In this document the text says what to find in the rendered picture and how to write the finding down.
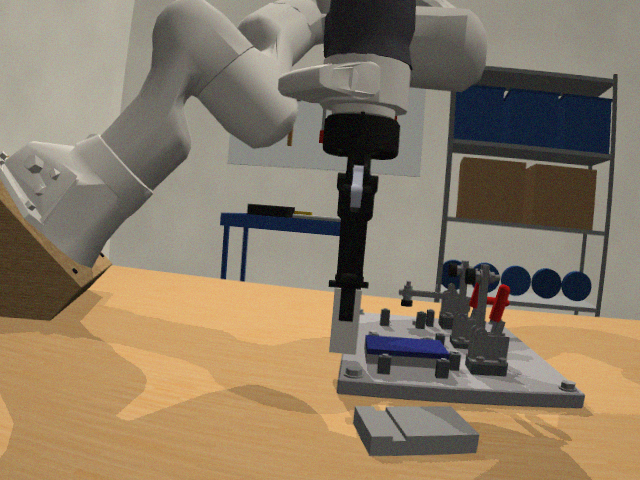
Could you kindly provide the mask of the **blue rectangular plate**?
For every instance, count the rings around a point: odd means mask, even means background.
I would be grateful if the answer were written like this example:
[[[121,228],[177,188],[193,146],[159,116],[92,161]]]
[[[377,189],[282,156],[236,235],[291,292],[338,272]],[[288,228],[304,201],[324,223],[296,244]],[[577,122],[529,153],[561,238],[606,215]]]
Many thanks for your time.
[[[388,354],[391,366],[436,368],[437,359],[449,360],[450,354],[440,340],[366,335],[366,364],[378,364],[378,357]]]

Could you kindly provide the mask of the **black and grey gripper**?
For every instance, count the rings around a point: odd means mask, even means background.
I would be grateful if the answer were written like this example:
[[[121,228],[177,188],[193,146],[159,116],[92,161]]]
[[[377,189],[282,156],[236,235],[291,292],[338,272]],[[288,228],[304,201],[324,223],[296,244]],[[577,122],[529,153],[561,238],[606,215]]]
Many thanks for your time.
[[[373,217],[379,178],[370,174],[371,159],[396,158],[399,136],[396,120],[363,111],[332,114],[325,119],[324,152],[348,157],[346,173],[337,177],[341,225],[337,273],[335,280],[329,280],[329,287],[335,287],[330,353],[356,355],[362,288],[369,284],[362,276],[367,222]]]

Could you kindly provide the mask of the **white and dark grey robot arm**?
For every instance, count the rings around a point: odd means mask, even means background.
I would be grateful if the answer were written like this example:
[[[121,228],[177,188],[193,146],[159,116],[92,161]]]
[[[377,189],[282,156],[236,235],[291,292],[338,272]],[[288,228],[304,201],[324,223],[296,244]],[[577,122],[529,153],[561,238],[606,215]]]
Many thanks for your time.
[[[166,6],[147,78],[101,136],[76,146],[32,141],[8,158],[0,152],[0,179],[23,218],[92,268],[114,232],[188,157],[190,96],[256,149],[291,132],[296,99],[332,114],[395,120],[407,113],[409,86],[463,92],[481,80],[487,35],[470,9],[446,0],[316,3],[278,0],[237,28],[205,0]],[[291,71],[323,43],[323,65]]]

